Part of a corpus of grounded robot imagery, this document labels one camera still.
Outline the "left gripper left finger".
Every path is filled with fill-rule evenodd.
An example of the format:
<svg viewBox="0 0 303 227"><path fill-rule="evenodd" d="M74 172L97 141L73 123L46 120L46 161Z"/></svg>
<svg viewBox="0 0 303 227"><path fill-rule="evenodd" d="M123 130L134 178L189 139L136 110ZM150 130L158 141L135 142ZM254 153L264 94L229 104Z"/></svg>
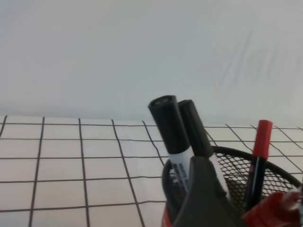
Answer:
<svg viewBox="0 0 303 227"><path fill-rule="evenodd" d="M226 197L212 162L205 157L190 160L189 190L174 227L245 227Z"/></svg>

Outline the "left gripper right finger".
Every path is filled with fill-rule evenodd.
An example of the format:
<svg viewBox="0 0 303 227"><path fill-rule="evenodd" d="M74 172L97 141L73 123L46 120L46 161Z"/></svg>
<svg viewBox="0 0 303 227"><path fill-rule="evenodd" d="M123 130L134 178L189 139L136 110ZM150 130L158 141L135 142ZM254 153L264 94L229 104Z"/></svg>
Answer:
<svg viewBox="0 0 303 227"><path fill-rule="evenodd" d="M301 184L300 192L301 192L301 196L303 196L303 183Z"/></svg>

